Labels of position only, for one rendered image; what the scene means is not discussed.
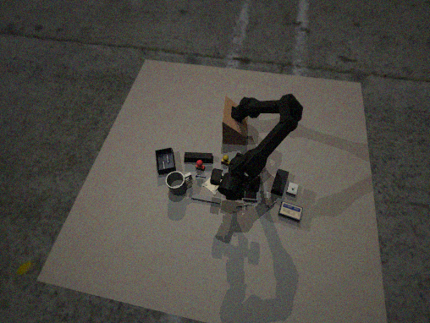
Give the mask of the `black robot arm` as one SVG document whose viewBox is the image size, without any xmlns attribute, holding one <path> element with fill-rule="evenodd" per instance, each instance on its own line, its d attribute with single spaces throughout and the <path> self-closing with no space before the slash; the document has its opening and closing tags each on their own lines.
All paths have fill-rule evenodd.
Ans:
<svg viewBox="0 0 430 323">
<path fill-rule="evenodd" d="M 267 158 L 285 139 L 285 137 L 298 126 L 302 119 L 303 106 L 293 94 L 287 94 L 274 101 L 258 101 L 253 97 L 244 97 L 237 107 L 232 107 L 231 117 L 240 122 L 248 115 L 257 118 L 260 113 L 279 113 L 278 124 L 255 148 L 248 150 L 244 155 L 237 152 L 229 162 L 229 172 L 223 176 L 218 186 L 218 192 L 226 196 L 226 200 L 242 200 L 245 191 L 241 183 L 249 183 L 266 166 Z M 245 174 L 249 176 L 247 177 Z"/>
</svg>

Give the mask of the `wooden hand stamp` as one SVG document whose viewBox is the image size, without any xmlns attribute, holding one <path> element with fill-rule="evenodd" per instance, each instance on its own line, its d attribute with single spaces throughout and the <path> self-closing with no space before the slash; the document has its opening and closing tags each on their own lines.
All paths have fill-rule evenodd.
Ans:
<svg viewBox="0 0 430 323">
<path fill-rule="evenodd" d="M 203 166 L 202 164 L 203 164 L 202 160 L 198 160 L 196 162 L 196 169 L 204 171 L 205 170 L 205 166 Z"/>
</svg>

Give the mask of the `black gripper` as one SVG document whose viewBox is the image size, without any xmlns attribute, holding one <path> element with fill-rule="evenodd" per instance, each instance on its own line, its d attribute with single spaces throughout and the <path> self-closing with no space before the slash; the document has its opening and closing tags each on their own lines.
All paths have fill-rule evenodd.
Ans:
<svg viewBox="0 0 430 323">
<path fill-rule="evenodd" d="M 223 179 L 223 176 L 224 176 L 224 175 L 222 175 L 222 172 L 223 172 L 223 170 L 214 168 L 212 170 L 210 184 L 219 185 L 221 179 Z M 261 180 L 261 178 L 259 176 L 256 176 L 253 180 L 251 180 L 249 183 L 247 183 L 247 184 L 249 184 L 248 190 L 251 192 L 257 193 L 259 191 L 259 187 L 260 187 L 260 180 Z M 247 184 L 245 184 L 243 182 L 240 182 L 240 183 L 241 183 L 241 188 L 243 190 L 246 190 Z"/>
</svg>

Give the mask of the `rubber stamp with yellow ball handle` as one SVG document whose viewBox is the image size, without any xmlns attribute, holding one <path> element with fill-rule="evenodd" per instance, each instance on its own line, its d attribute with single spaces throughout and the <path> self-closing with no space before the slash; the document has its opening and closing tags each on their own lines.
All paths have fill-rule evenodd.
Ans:
<svg viewBox="0 0 430 323">
<path fill-rule="evenodd" d="M 228 166 L 229 165 L 229 157 L 227 155 L 223 156 L 223 159 L 221 161 L 222 164 Z"/>
</svg>

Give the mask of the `grey mug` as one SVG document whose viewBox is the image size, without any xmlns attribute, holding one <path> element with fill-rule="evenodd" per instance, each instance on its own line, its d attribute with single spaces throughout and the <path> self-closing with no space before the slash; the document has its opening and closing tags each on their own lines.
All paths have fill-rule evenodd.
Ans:
<svg viewBox="0 0 430 323">
<path fill-rule="evenodd" d="M 166 184 L 174 195 L 182 195 L 187 190 L 187 182 L 192 180 L 190 172 L 183 175 L 181 172 L 171 172 L 166 177 Z"/>
</svg>

